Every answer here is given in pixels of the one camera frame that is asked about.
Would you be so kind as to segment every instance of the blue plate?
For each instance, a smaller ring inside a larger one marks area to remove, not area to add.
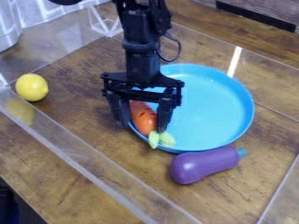
[[[195,64],[161,66],[161,73],[184,81],[181,106],[172,112],[167,132],[176,145],[157,148],[171,153],[205,151],[236,141],[252,123],[255,104],[245,87],[221,71]],[[160,87],[151,91],[161,92]],[[156,103],[148,103],[156,109]],[[129,123],[133,132],[147,137]]]

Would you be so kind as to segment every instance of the lemon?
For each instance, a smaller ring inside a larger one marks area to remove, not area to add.
[[[37,102],[49,92],[46,80],[34,73],[26,73],[17,79],[14,90],[29,102]]]
[[[18,98],[9,99],[5,109],[26,125],[33,124],[34,111],[28,102]]]

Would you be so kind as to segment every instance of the orange carrot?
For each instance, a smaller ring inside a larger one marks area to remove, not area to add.
[[[131,117],[139,132],[148,136],[156,130],[156,113],[143,101],[129,101]]]

